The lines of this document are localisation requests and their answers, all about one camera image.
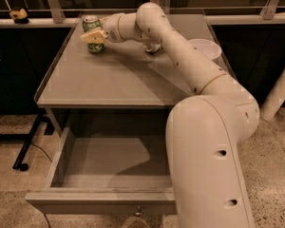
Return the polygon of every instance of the can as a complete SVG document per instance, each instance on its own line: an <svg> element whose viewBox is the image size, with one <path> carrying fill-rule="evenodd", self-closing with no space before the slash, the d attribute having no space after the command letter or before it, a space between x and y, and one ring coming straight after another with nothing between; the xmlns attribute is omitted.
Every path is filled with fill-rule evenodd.
<svg viewBox="0 0 285 228"><path fill-rule="evenodd" d="M83 20L84 32L88 32L97 27L100 28L101 26L102 24L96 15L88 15ZM87 44L87 50L91 53L99 53L105 50L105 44Z"/></svg>

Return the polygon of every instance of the speckled floor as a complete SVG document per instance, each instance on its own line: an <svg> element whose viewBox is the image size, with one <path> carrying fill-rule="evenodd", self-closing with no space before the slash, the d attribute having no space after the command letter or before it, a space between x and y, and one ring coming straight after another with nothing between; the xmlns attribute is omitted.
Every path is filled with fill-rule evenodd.
<svg viewBox="0 0 285 228"><path fill-rule="evenodd" d="M1 133L28 133L35 116L0 116ZM53 157L59 138L45 136L41 123L33 142ZM0 143L0 228L48 227L47 220L24 200L29 191L44 187L50 160L31 146L27 172L12 169L21 143ZM256 228L285 227L285 108L270 122L261 121L254 136L239 148L239 157L256 221ZM47 215L50 227L179 227L177 216L62 216Z"/></svg>

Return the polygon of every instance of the cable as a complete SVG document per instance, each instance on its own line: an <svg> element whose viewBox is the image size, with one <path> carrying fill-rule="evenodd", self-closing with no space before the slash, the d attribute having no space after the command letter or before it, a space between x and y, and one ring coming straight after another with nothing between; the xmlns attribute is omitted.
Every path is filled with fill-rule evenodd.
<svg viewBox="0 0 285 228"><path fill-rule="evenodd" d="M48 153L42 148L42 147L40 147L40 146L38 146L37 144L35 144L35 143L30 143L31 145L33 145L33 146L35 146L35 147L37 147L37 148L39 148L39 149L41 149L45 154L46 154L46 156L48 157L48 159L51 161L51 162L53 162L53 159L48 155Z"/></svg>
<svg viewBox="0 0 285 228"><path fill-rule="evenodd" d="M49 224L49 221L48 221L48 217L47 217L47 215L46 215L46 214L44 214L44 217L46 218L48 228L50 228L50 224Z"/></svg>

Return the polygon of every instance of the open drawer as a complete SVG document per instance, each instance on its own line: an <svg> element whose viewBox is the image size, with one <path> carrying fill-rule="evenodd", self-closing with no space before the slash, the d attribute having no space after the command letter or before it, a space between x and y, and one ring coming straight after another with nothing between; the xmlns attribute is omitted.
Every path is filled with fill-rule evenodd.
<svg viewBox="0 0 285 228"><path fill-rule="evenodd" d="M26 200L46 214L175 214L166 119L166 109L70 114L45 189Z"/></svg>

